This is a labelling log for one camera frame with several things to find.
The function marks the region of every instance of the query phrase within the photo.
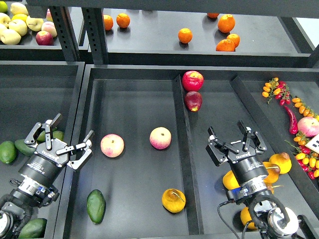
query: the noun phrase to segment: cherry tomato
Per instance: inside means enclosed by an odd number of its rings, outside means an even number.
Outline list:
[[[274,90],[274,95],[276,96],[277,94],[279,94],[279,93],[280,93],[280,90],[281,90],[280,88],[275,89],[275,90]]]
[[[299,153],[299,154],[296,155],[296,159],[297,159],[297,160],[301,160],[301,159],[304,159],[305,156],[306,156],[305,153]]]
[[[292,100],[292,102],[294,102],[294,103],[299,103],[300,101],[301,101],[300,98],[293,98],[293,100]]]
[[[301,137],[295,137],[294,138],[294,142],[300,142],[301,141]]]
[[[296,107],[296,108],[299,108],[299,107],[302,106],[302,105],[303,105],[303,103],[301,103],[301,102],[295,103],[295,107]]]
[[[299,145],[306,145],[307,142],[306,142],[305,140],[301,140],[301,141],[298,142],[298,144],[299,144]]]
[[[306,117],[309,114],[309,110],[304,111],[304,117]]]
[[[263,95],[263,97],[265,97],[265,98],[267,98],[267,97],[269,96],[268,92],[266,92],[266,91],[264,91],[264,92],[262,93],[262,95]]]
[[[309,163],[309,158],[303,158],[303,164],[304,165],[307,165]]]
[[[299,113],[303,114],[304,111],[305,111],[305,109],[306,109],[306,107],[300,106],[300,107],[299,107]]]

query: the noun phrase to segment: black cable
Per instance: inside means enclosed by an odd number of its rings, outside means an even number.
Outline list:
[[[239,236],[237,235],[237,233],[235,232],[235,230],[232,229],[232,227],[223,219],[223,217],[220,213],[220,210],[219,210],[221,206],[225,206],[229,203],[234,203],[234,202],[235,202],[234,200],[228,200],[226,202],[220,203],[217,207],[217,212],[218,212],[220,219],[223,221],[223,223],[231,230],[231,232],[236,236],[237,239],[240,239]]]
[[[241,239],[245,239],[245,232],[246,232],[246,230],[247,230],[247,228],[248,228],[248,225],[249,225],[251,222],[252,222],[252,220],[246,222],[246,225],[245,225],[245,227],[244,227],[243,233],[241,234]]]

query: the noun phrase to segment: green apple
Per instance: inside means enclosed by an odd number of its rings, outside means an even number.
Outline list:
[[[21,40],[21,36],[15,30],[5,29],[1,32],[0,39],[5,45],[17,45]]]
[[[32,31],[41,31],[41,27],[43,25],[44,21],[42,18],[33,18],[28,16],[26,18],[26,25],[32,30]]]
[[[8,27],[10,21],[11,19],[7,14],[0,12],[0,24],[3,24],[6,27]]]
[[[16,14],[25,14],[29,16],[28,10],[26,9],[25,5],[19,3],[19,2],[14,2],[11,4],[10,11],[13,15]]]
[[[26,23],[21,19],[16,19],[9,22],[9,29],[15,30],[17,33],[20,34],[20,36],[24,36],[28,32]]]
[[[7,12],[8,11],[8,5],[4,1],[0,1],[0,12]]]

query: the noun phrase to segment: avocado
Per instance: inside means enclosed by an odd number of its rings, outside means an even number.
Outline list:
[[[14,143],[5,141],[0,144],[0,160],[2,163],[11,163],[16,158],[16,149]]]
[[[43,238],[47,219],[36,218],[30,220],[21,230],[19,238]]]
[[[29,148],[25,143],[24,139],[18,139],[14,142],[15,147],[24,155],[31,156],[35,152],[35,148]]]
[[[87,212],[95,224],[102,222],[105,210],[105,199],[100,190],[94,189],[87,198]]]

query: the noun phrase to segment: upper shelf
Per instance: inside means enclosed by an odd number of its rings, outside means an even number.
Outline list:
[[[36,6],[80,6],[187,12],[228,12],[232,14],[318,18],[318,0],[27,0]]]

